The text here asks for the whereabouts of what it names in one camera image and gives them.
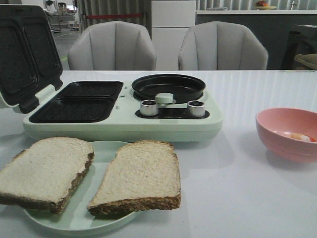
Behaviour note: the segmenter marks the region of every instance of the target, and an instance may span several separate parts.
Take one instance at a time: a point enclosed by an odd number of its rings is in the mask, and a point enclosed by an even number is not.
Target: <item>floor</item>
[[[72,29],[61,28],[61,31],[55,32],[53,36],[63,70],[69,70],[67,53],[70,47],[80,36],[80,31],[73,31]]]

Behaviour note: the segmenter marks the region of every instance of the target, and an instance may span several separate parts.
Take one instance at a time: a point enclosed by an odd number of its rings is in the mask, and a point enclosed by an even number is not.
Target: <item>white cabinet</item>
[[[188,28],[195,25],[196,1],[152,1],[152,42],[156,70],[178,70],[178,54]]]

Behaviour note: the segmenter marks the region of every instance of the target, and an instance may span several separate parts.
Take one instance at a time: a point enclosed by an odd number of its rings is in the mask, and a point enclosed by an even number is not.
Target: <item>chair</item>
[[[264,70],[268,53],[246,26],[208,22],[188,29],[179,70]]]
[[[147,29],[112,21],[88,27],[68,52],[70,70],[155,70]]]

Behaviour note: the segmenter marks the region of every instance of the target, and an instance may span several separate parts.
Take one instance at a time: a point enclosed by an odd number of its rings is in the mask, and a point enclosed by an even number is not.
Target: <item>pink bowl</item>
[[[317,139],[317,113],[295,108],[270,108],[256,116],[257,131],[265,147],[296,162],[317,162],[317,143],[290,137],[301,133]]]

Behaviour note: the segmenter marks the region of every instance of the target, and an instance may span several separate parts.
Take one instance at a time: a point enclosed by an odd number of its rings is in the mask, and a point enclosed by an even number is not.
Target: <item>sandwich maker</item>
[[[192,76],[62,87],[61,62],[39,6],[0,4],[0,35],[0,108],[26,114],[23,126],[34,139],[203,141],[222,127],[205,83]]]

